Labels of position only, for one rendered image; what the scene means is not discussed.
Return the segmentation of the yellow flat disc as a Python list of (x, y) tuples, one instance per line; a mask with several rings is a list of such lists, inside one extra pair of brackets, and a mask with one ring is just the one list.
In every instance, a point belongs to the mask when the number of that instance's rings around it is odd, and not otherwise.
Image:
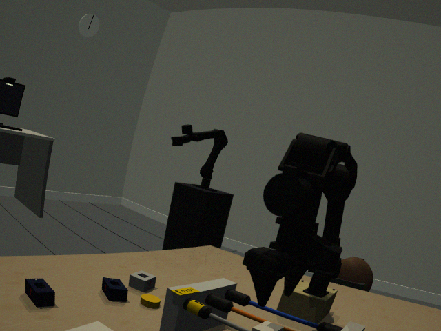
[(142, 294), (141, 295), (141, 304), (147, 308), (159, 308), (161, 300), (150, 294)]

